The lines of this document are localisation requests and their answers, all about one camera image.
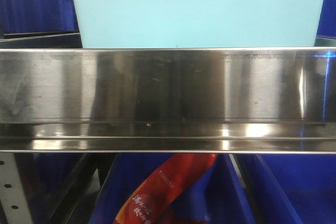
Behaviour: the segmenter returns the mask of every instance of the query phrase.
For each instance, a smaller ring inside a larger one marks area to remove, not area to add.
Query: storage rack
[[[336,153],[336,48],[94,50],[78,36],[2,41],[16,48],[0,50],[8,224],[71,223],[113,160],[91,153]],[[46,207],[33,152],[86,153]]]

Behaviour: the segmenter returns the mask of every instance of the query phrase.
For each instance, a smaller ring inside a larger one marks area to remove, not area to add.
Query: blue plastic bin
[[[35,163],[44,192],[54,193],[63,184],[82,154],[36,153]]]
[[[323,1],[318,35],[336,37],[336,0]]]
[[[72,0],[0,0],[4,33],[77,30]]]
[[[74,0],[86,48],[313,46],[323,0]]]
[[[240,159],[266,223],[336,223],[335,155],[245,155]]]
[[[111,224],[136,188],[172,154],[119,154],[101,190],[90,224]],[[175,216],[208,223],[253,223],[249,204],[228,155],[170,206]]]

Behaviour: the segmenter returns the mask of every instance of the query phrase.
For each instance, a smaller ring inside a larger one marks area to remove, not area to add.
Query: light blue plastic bin
[[[74,0],[85,48],[313,46],[323,0]]]

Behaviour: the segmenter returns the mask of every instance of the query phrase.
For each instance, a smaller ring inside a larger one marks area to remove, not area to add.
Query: stainless steel shelf
[[[2,49],[1,151],[336,153],[336,48]]]

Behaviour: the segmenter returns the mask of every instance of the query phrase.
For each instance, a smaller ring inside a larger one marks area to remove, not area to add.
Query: blue storage crate
[[[111,224],[137,187],[172,154],[119,154],[101,190],[90,224]],[[228,155],[171,205],[179,218],[208,223],[253,223],[255,220]]]
[[[324,0],[318,36],[336,37],[336,0]]]
[[[241,157],[266,223],[336,223],[335,155]]]
[[[54,193],[63,184],[82,154],[36,153],[34,155],[44,192]]]
[[[77,30],[72,0],[0,0],[5,34]]]

